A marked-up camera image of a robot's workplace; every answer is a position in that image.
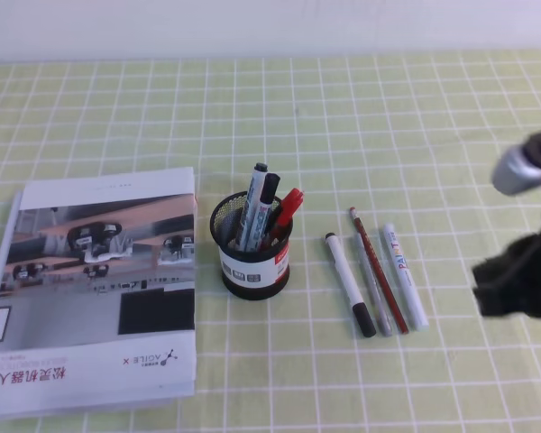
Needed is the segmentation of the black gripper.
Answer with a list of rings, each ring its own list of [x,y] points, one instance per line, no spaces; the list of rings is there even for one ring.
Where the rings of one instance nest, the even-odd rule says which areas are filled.
[[[483,317],[541,318],[541,232],[472,267],[472,294]]]

